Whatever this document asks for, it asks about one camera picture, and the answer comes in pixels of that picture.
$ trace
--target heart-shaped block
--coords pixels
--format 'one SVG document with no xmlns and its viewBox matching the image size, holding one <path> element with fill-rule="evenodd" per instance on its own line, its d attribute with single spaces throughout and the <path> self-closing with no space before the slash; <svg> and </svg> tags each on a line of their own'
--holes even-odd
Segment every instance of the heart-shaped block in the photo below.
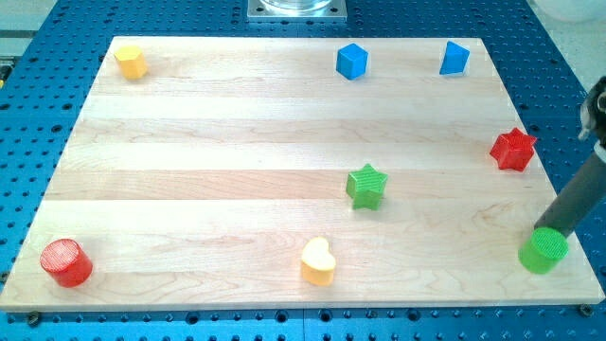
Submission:
<svg viewBox="0 0 606 341">
<path fill-rule="evenodd" d="M 334 278 L 337 262 L 330 253 L 329 241 L 315 237 L 303 248 L 301 255 L 301 276 L 311 284 L 327 286 Z"/>
</svg>

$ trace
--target metal base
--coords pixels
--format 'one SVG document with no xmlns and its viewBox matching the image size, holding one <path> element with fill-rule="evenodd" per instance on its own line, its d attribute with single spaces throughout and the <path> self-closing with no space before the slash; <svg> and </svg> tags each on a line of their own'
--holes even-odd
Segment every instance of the metal base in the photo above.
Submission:
<svg viewBox="0 0 606 341">
<path fill-rule="evenodd" d="M 251 22 L 275 22 L 281 20 L 291 22 L 309 20 L 345 22 L 348 18 L 348 9 L 346 0 L 332 0 L 323 8 L 314 10 L 281 9 L 261 0 L 248 0 L 247 16 Z"/>
</svg>

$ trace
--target wood grain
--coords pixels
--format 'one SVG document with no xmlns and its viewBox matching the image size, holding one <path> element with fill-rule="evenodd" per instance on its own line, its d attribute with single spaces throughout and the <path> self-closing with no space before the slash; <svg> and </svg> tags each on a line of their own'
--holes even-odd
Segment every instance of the wood grain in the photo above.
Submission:
<svg viewBox="0 0 606 341">
<path fill-rule="evenodd" d="M 598 303 L 576 235 L 548 275 L 517 250 L 555 197 L 535 157 L 500 171 L 523 129 L 482 42 L 468 74 L 437 74 L 445 39 L 360 39 L 368 73 L 334 71 L 347 39 L 116 37 L 148 76 L 101 66 L 0 296 L 10 312 Z M 352 210 L 349 171 L 389 175 Z M 325 236 L 333 284 L 299 275 Z M 56 285 L 38 258 L 80 242 L 93 275 Z"/>
</svg>

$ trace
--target blue block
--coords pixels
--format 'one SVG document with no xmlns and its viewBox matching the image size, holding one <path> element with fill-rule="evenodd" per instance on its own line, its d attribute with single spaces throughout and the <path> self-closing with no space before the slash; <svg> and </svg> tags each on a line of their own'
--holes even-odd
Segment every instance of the blue block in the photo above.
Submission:
<svg viewBox="0 0 606 341">
<path fill-rule="evenodd" d="M 337 71 L 348 80 L 355 80 L 366 72 L 368 52 L 356 44 L 347 45 L 337 55 Z"/>
<path fill-rule="evenodd" d="M 453 42 L 446 43 L 446 53 L 442 66 L 439 69 L 440 75 L 459 74 L 465 70 L 465 65 L 470 57 L 470 51 Z"/>
</svg>

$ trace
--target red star block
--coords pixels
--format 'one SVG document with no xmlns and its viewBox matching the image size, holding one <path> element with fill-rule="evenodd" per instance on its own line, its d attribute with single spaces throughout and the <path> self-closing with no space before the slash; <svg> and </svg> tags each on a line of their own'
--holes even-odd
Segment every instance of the red star block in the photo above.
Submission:
<svg viewBox="0 0 606 341">
<path fill-rule="evenodd" d="M 518 128 L 513 128 L 511 132 L 499 135 L 490 155 L 496 159 L 499 170 L 523 171 L 534 155 L 532 146 L 536 141 L 537 137 L 526 135 Z"/>
</svg>

